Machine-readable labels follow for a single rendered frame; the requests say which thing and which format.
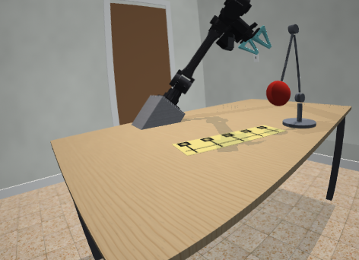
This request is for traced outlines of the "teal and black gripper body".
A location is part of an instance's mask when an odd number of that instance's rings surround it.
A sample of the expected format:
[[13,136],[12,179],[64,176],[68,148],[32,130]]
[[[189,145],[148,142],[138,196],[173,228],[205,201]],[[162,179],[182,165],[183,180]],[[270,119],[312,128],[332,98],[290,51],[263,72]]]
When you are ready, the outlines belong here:
[[[246,42],[247,40],[253,38],[257,32],[261,29],[261,28],[258,28],[256,29],[256,31],[254,32],[252,29],[255,28],[258,24],[256,22],[254,22],[252,25],[248,25],[243,19],[241,19],[240,17],[237,18],[237,20],[239,20],[248,30],[244,33],[244,35],[242,35],[238,40],[235,40],[236,43],[239,43],[240,41],[240,44],[244,41]],[[253,33],[254,32],[254,33]],[[242,40],[241,40],[242,39]]]

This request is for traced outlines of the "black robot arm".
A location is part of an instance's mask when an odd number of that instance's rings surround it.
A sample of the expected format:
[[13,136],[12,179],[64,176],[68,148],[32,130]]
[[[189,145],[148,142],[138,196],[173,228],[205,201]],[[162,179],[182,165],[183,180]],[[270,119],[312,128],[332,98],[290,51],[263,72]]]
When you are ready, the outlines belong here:
[[[248,30],[239,20],[237,20],[237,18],[240,16],[242,17],[248,12],[248,10],[252,7],[250,2],[251,0],[226,0],[224,3],[225,7],[221,9],[219,16],[217,17],[215,15],[211,19],[210,24],[212,25],[208,31],[209,33],[206,39],[192,57],[189,64],[182,71],[179,69],[175,74],[170,82],[170,85],[173,88],[170,88],[168,92],[165,92],[164,94],[164,97],[166,97],[176,107],[178,107],[178,99],[180,98],[181,93],[186,94],[194,82],[195,79],[192,78],[194,70],[199,65],[212,43],[217,38],[220,38],[216,43],[222,49],[231,51],[234,49],[234,41],[238,40]],[[231,24],[232,26],[229,28],[229,25]],[[182,74],[190,79],[190,81],[184,78]]]

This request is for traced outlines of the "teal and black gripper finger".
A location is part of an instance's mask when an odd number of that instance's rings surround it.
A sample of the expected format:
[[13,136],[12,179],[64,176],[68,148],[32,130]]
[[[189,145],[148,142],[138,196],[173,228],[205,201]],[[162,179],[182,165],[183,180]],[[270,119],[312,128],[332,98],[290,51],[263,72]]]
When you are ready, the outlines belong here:
[[[248,41],[249,41],[250,45],[254,48],[255,51],[253,51],[253,50],[251,50],[251,49],[245,47],[245,45],[248,43]],[[239,49],[246,50],[246,51],[248,51],[248,52],[251,52],[251,53],[254,53],[254,54],[257,55],[257,54],[259,53],[259,51],[258,51],[258,49],[256,48],[254,42],[253,42],[251,39],[248,40],[248,41],[246,41],[246,42],[243,41],[243,42],[238,46],[238,48],[239,48]]]
[[[272,47],[272,45],[271,45],[271,43],[270,43],[270,41],[269,41],[269,39],[268,39],[268,35],[267,35],[267,33],[266,33],[265,26],[263,25],[263,26],[261,26],[260,28],[261,28],[261,29],[257,32],[257,34],[256,34],[253,38],[251,38],[251,40],[254,40],[254,41],[256,41],[257,43],[263,45],[264,47],[270,49],[270,48]],[[259,35],[260,35],[261,33],[262,33],[263,36],[265,37],[265,40],[266,40],[267,44],[264,43],[262,40],[260,40]]]

